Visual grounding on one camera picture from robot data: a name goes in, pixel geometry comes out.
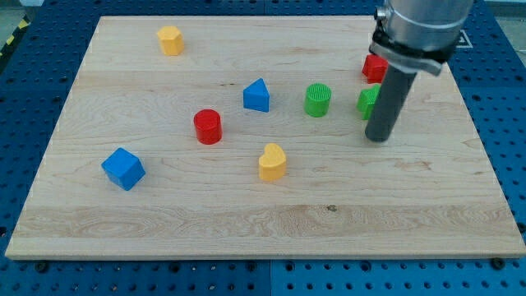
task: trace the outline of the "plastic block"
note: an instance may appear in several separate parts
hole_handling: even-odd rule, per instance
[[[199,142],[212,145],[221,140],[223,129],[221,128],[221,116],[212,109],[203,109],[194,116],[196,137]]]
[[[362,90],[360,92],[360,97],[358,98],[356,108],[358,109],[358,111],[362,113],[363,120],[368,120],[369,117],[371,117],[371,113],[375,107],[376,98],[378,97],[379,92],[380,92],[379,84],[374,85],[371,88]]]
[[[368,54],[363,64],[362,73],[367,76],[367,83],[381,83],[389,63],[375,54]]]
[[[260,78],[243,91],[243,107],[261,112],[269,112],[270,94],[265,81]]]
[[[305,96],[305,112],[315,118],[326,115],[329,110],[330,97],[329,86],[321,83],[310,85],[307,87]]]
[[[181,31],[176,26],[164,26],[157,32],[159,45],[168,56],[179,55],[184,49]]]
[[[118,148],[103,163],[109,179],[124,190],[130,190],[145,175],[141,161],[132,153]]]
[[[265,153],[260,156],[260,179],[274,181],[282,178],[287,171],[287,156],[275,143],[265,146]]]

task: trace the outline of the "wooden board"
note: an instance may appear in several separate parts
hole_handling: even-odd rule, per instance
[[[156,31],[176,25],[183,55]],[[103,17],[30,190],[11,259],[520,257],[526,252],[446,67],[421,73],[392,137],[355,109],[370,17]],[[271,111],[242,107],[264,77]],[[302,110],[315,81],[330,110]],[[223,118],[214,146],[193,115]],[[288,172],[258,178],[265,144]],[[124,192],[100,164],[119,146],[146,176]]]

